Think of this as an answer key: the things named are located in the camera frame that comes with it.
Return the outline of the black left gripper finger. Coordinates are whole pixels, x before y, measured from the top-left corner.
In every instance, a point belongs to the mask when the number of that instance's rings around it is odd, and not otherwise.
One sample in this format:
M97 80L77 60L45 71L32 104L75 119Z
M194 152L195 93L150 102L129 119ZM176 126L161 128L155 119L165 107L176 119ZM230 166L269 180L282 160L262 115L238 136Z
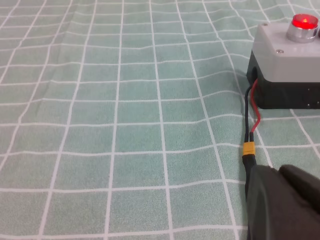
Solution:
M254 166L246 206L249 240L320 238L320 180L294 165Z

